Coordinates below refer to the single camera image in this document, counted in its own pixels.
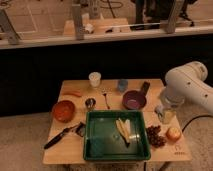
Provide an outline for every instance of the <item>purple bowl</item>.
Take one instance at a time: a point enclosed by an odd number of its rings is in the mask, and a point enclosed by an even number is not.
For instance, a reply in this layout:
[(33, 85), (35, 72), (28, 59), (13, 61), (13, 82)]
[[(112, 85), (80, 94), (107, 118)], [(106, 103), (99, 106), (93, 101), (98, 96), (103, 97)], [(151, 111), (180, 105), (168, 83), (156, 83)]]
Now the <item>purple bowl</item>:
[(131, 90), (123, 95), (122, 103), (126, 109), (138, 110), (146, 105), (146, 97), (140, 91)]

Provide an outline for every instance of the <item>black knife handle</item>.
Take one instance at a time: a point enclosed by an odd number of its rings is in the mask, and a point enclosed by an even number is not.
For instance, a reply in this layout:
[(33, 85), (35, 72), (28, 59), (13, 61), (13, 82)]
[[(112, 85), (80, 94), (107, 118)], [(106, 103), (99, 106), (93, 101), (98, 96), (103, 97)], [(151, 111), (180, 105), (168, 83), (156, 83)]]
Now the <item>black knife handle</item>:
[(54, 144), (56, 144), (57, 142), (59, 142), (62, 137), (64, 136), (64, 133), (60, 133), (58, 135), (56, 135), (53, 139), (51, 139), (45, 146), (44, 149), (48, 149), (51, 146), (53, 146)]

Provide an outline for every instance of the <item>utensil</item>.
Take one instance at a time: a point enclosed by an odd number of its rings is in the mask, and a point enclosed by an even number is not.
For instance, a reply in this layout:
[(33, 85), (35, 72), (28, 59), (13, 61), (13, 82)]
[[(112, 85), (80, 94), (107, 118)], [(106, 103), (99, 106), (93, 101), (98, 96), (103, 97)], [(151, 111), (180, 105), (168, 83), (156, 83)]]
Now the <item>utensil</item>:
[(110, 106), (109, 106), (108, 101), (107, 101), (107, 92), (106, 92), (106, 90), (102, 90), (102, 95), (104, 96), (107, 109), (110, 109)]
[(123, 96), (123, 106), (126, 109), (138, 110), (143, 108), (146, 105), (146, 94), (150, 87), (149, 82), (144, 82), (140, 91), (131, 90), (124, 94)]
[(51, 139), (45, 146), (44, 149), (48, 149), (50, 147), (52, 147), (54, 144), (56, 144), (57, 142), (59, 142), (68, 132), (75, 132), (77, 133), (79, 136), (83, 137), (84, 136), (84, 129), (85, 128), (85, 124), (80, 122), (78, 125), (72, 126), (72, 127), (68, 127), (63, 129), (62, 132), (60, 132), (58, 135), (56, 135), (53, 139)]
[(96, 104), (96, 101), (95, 101), (94, 98), (88, 98), (88, 99), (85, 101), (85, 105), (86, 105), (86, 107), (87, 107), (87, 109), (88, 109), (89, 111), (94, 109), (95, 104)]

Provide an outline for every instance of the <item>floor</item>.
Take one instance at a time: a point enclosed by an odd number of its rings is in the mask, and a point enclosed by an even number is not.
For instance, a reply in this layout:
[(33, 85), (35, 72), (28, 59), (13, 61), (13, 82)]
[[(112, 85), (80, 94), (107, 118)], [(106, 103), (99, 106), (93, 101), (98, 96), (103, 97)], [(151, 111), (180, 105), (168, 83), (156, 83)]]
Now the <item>floor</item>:
[[(208, 114), (201, 107), (186, 101), (177, 113), (183, 127), (192, 117)], [(2, 171), (64, 171), (57, 165), (44, 165), (43, 146), (51, 124), (48, 112), (0, 117), (0, 166)], [(166, 171), (213, 171), (213, 119), (200, 118), (185, 130), (184, 136), (192, 154), (190, 162), (172, 163)], [(157, 171), (162, 163), (148, 163), (148, 171)], [(91, 164), (71, 166), (72, 171), (141, 171), (143, 163)]]
[[(116, 3), (112, 3), (112, 7), (115, 16), (125, 17), (129, 24), (134, 24), (134, 3), (131, 0), (114, 2)], [(6, 9), (9, 19), (22, 39), (36, 39), (62, 36), (65, 21), (72, 18), (71, 3), (72, 0), (9, 0), (8, 5), (0, 6), (0, 9)], [(104, 18), (112, 18), (110, 10), (105, 8), (108, 6), (105, 0), (100, 0), (99, 6)], [(212, 0), (198, 0), (188, 6), (189, 17), (196, 21), (196, 25), (213, 24), (212, 7)], [(82, 8), (82, 14), (86, 13), (88, 7)], [(189, 22), (179, 20), (178, 27), (188, 25)]]

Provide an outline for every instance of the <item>metal spoon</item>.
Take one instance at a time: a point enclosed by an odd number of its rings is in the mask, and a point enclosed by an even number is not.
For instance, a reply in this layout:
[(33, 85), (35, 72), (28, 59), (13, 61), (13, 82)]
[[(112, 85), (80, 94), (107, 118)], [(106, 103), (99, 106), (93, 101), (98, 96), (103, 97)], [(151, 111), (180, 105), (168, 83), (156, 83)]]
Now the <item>metal spoon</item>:
[(105, 98), (105, 103), (106, 103), (107, 109), (110, 109), (110, 106), (109, 106), (109, 104), (107, 102), (107, 92), (106, 92), (106, 90), (102, 90), (102, 95)]

